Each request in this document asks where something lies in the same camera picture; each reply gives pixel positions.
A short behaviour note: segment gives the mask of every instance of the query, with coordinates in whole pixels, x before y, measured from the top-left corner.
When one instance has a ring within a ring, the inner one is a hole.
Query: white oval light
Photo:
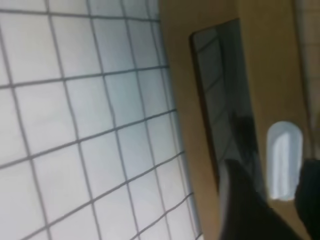
[[[295,198],[303,155],[303,134],[293,123],[279,121],[267,133],[267,187],[274,200]]]

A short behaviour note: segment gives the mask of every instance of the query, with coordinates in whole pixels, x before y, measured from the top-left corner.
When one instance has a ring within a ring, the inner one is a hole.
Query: wooden wall
[[[160,15],[200,224],[206,240],[217,240],[220,231],[217,169],[197,90],[190,36],[240,18],[265,172],[267,131],[277,121],[297,124],[304,134],[306,157],[312,152],[293,1],[162,0]],[[269,201],[269,204],[303,239],[309,239],[293,202]]]

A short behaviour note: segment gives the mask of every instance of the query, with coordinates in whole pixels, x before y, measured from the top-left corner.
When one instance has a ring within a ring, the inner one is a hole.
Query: wooden panel
[[[310,153],[293,5],[291,0],[240,0],[238,11],[236,0],[162,0],[160,11],[200,224],[206,240],[217,240],[217,176],[197,90],[190,36],[240,16],[257,140],[265,170],[267,131],[277,121],[297,124],[304,133],[307,156]],[[300,236],[309,239],[293,202],[270,201],[270,205]]]
[[[219,199],[189,38],[192,33],[238,17],[235,0],[162,0],[160,12],[190,178],[206,240],[220,231]]]
[[[266,136],[273,123],[290,121],[299,126],[304,135],[305,157],[311,154],[293,1],[241,0],[239,15],[262,172],[265,174]],[[270,200],[269,204],[301,237],[309,238],[293,201]]]

